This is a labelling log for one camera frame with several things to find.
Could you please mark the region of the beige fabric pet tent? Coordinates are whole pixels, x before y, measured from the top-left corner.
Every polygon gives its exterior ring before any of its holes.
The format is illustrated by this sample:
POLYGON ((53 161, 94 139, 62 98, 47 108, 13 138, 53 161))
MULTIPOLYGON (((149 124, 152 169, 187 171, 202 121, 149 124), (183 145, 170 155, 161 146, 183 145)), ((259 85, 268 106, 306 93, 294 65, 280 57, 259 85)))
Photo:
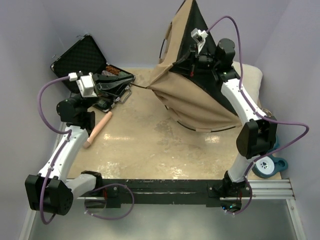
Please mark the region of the beige fabric pet tent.
POLYGON ((147 88, 178 124, 210 133, 241 125, 235 109, 221 93, 223 82, 240 76, 232 66, 235 56, 232 41, 223 49, 208 35, 198 51, 191 32, 207 28, 198 3, 185 0, 168 26, 159 62, 147 88))

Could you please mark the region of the black tent pole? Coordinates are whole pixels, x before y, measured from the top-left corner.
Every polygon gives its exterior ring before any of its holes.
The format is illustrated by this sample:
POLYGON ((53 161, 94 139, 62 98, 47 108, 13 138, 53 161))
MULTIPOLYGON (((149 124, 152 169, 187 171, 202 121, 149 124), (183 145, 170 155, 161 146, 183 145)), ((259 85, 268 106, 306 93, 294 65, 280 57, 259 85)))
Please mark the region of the black tent pole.
MULTIPOLYGON (((181 126, 196 132, 219 132, 240 125, 232 106, 216 89, 212 75, 196 72, 194 78, 172 72, 173 63, 195 44, 193 40, 163 41, 166 46, 152 70, 145 89, 151 90, 169 116, 181 126)), ((214 52, 214 42, 205 52, 214 52)))

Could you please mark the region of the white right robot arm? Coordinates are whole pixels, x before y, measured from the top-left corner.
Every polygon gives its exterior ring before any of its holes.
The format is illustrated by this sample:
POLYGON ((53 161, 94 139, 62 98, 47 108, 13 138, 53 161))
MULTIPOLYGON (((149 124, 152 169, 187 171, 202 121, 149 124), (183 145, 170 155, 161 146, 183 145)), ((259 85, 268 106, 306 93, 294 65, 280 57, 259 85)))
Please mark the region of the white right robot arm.
POLYGON ((242 73, 233 67, 235 43, 221 39, 213 53, 203 53, 206 39, 194 37, 195 44, 188 53, 174 63, 173 68, 179 73, 195 78, 197 72, 210 74, 213 84, 229 102, 239 117, 242 129, 236 139, 237 157, 226 171, 222 185, 215 190, 220 197, 233 197, 248 182, 248 173, 257 161, 264 158, 276 143, 276 118, 268 117, 249 96, 242 84, 242 73))

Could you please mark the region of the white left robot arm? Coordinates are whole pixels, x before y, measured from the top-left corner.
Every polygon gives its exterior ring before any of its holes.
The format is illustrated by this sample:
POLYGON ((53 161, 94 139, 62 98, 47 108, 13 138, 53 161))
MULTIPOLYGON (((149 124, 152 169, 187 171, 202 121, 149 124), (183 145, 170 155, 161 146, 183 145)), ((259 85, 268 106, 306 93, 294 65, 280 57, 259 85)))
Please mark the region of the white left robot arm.
POLYGON ((73 201, 87 193, 92 196, 104 193, 104 197, 108 198, 114 196, 111 192, 113 189, 124 188, 130 195, 133 194, 125 184, 113 182, 104 185, 102 175, 94 171, 83 171, 78 177, 67 181, 79 150, 105 124, 104 121, 95 124, 95 113, 88 111, 101 97, 97 81, 98 74, 72 72, 46 83, 37 94, 37 110, 41 120, 50 130, 61 135, 60 142, 44 167, 36 175, 28 175, 24 183, 29 206, 39 212, 45 225, 52 221, 45 218, 46 213, 51 214, 51 218, 64 216, 70 211, 73 201), (46 119, 42 109, 42 96, 49 86, 62 81, 75 82, 79 94, 57 104, 56 112, 61 122, 66 124, 64 130, 59 130, 46 119))

